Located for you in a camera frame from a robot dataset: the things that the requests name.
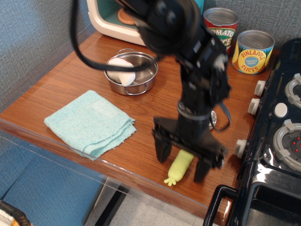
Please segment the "orange object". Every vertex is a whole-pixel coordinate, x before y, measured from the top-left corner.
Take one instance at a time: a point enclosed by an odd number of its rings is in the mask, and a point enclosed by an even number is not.
[[[118,19],[121,22],[123,22],[124,24],[129,24],[129,25],[134,25],[135,24],[135,22],[132,19],[132,17],[124,11],[124,8],[122,8],[121,10],[119,10],[119,12],[118,12]]]

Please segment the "can lid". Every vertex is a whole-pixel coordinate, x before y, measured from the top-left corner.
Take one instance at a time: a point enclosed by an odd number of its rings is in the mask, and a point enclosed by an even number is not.
[[[275,45],[275,39],[269,33],[256,30],[241,32],[237,37],[237,41],[241,45],[252,49],[266,49]]]
[[[204,12],[204,18],[215,26],[233,25],[238,23],[238,15],[227,8],[209,8]]]

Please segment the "black stove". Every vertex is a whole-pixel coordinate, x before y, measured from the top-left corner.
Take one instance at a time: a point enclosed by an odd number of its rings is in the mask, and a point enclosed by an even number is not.
[[[211,225],[223,197],[233,200],[227,225],[301,226],[301,38],[280,50],[267,81],[258,81],[248,112],[255,122],[238,140],[237,189],[217,187],[203,225]]]

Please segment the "textured wall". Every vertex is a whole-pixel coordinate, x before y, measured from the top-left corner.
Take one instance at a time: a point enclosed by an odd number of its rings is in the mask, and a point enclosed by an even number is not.
[[[79,43],[91,35],[86,0],[79,0]],[[65,58],[71,0],[0,0],[0,112]]]
[[[270,32],[277,49],[301,37],[301,0],[205,0],[204,10],[212,7],[229,8],[239,15],[237,34],[246,30]]]

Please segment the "white knob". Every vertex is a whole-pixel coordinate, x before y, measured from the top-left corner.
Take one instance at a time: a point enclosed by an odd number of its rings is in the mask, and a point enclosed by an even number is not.
[[[234,149],[234,155],[236,155],[239,159],[241,159],[243,157],[245,148],[246,148],[246,140],[237,140]]]
[[[262,92],[263,92],[263,89],[264,89],[264,86],[265,86],[265,81],[261,81],[259,80],[257,82],[257,85],[255,87],[255,91],[254,91],[254,94],[261,97],[262,96]]]
[[[249,109],[248,109],[248,112],[251,115],[256,115],[256,111],[257,111],[257,108],[258,108],[258,105],[259,105],[259,101],[260,101],[260,99],[252,98],[251,103],[249,105]]]
[[[278,103],[274,109],[274,114],[278,118],[283,118],[287,114],[287,106],[285,103]]]

